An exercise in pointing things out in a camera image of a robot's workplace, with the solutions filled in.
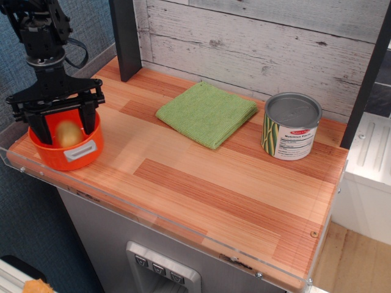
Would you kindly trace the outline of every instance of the orange bowl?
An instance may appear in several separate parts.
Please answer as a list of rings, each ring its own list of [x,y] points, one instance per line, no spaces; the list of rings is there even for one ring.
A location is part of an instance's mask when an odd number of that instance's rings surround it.
[[[81,143],[68,148],[62,148],[56,139],[56,129],[59,123],[65,120],[76,123],[83,134]],[[77,109],[47,115],[46,122],[52,137],[52,145],[42,143],[31,128],[29,128],[28,134],[43,163],[48,167],[60,171],[75,170],[88,165],[101,154],[103,135],[98,113],[95,116],[95,130],[89,135],[84,132]]]

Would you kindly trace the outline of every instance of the nutrition facts label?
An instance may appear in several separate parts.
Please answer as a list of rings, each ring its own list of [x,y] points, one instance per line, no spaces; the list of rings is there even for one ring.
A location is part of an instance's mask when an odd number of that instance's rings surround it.
[[[294,129],[280,126],[274,157],[293,161],[308,155],[312,149],[316,128]]]

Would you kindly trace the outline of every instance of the potato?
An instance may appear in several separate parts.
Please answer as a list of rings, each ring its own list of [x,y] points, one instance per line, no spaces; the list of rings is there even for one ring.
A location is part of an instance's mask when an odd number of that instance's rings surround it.
[[[56,139],[62,148],[69,148],[83,141],[83,133],[75,122],[63,121],[56,128]]]

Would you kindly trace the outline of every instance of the wooden floor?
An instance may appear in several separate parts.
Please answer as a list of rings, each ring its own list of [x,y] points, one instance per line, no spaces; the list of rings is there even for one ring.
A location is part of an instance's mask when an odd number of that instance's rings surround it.
[[[390,293],[391,245],[331,223],[313,280],[330,293]]]

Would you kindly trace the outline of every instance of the can lid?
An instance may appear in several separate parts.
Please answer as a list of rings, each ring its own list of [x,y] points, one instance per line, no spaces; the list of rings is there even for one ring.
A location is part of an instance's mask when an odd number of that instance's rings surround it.
[[[322,117],[319,103],[301,93],[272,96],[265,104],[265,112],[274,122],[291,128],[315,128]]]

